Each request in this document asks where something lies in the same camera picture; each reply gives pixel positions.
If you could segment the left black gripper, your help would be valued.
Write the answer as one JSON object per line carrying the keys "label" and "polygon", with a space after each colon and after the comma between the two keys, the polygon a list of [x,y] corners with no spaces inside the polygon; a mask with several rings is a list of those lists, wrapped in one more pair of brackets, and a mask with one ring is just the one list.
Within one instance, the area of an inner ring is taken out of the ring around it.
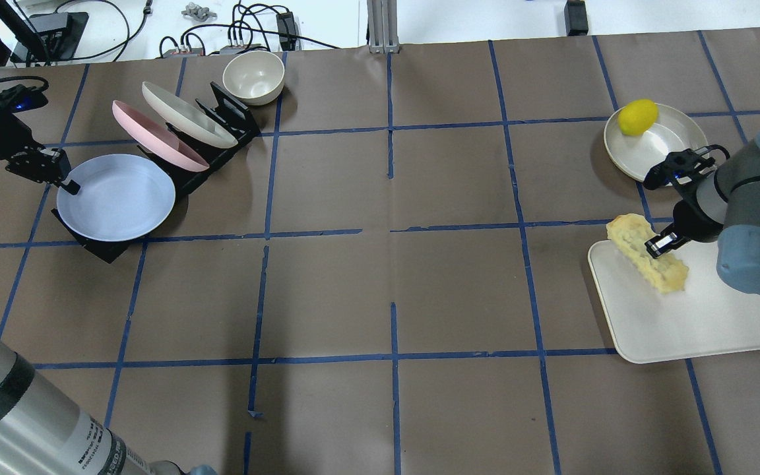
{"label": "left black gripper", "polygon": [[36,183],[58,185],[70,195],[78,195],[79,183],[67,178],[72,165],[63,148],[48,148],[37,142],[30,128],[12,112],[0,112],[0,160],[5,169]]}

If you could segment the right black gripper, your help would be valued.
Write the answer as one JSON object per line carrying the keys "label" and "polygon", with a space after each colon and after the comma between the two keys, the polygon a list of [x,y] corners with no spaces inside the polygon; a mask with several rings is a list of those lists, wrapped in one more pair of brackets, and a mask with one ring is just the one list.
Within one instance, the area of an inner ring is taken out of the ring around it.
{"label": "right black gripper", "polygon": [[702,210],[687,201],[679,201],[673,208],[673,222],[660,234],[646,240],[645,249],[653,259],[659,259],[689,241],[716,241],[722,229],[722,224],[709,218]]}

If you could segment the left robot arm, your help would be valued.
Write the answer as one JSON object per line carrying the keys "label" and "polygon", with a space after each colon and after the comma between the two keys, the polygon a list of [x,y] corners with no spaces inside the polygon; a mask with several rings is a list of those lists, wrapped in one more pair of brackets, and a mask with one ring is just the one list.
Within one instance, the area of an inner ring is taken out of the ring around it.
{"label": "left robot arm", "polygon": [[[15,117],[21,89],[0,94],[0,160],[38,183],[76,193],[62,148],[48,148]],[[124,440],[0,341],[0,474],[181,474],[168,460],[145,462]]]}

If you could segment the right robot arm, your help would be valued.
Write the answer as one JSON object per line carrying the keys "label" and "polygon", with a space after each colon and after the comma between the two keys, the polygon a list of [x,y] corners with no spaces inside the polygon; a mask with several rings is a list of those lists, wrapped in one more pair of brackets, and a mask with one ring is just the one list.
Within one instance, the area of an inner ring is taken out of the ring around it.
{"label": "right robot arm", "polygon": [[646,189],[671,185],[680,195],[673,222],[645,243],[659,259],[689,241],[718,245],[716,272],[730,288],[760,295],[760,132],[717,164],[717,144],[672,152],[647,172]]}

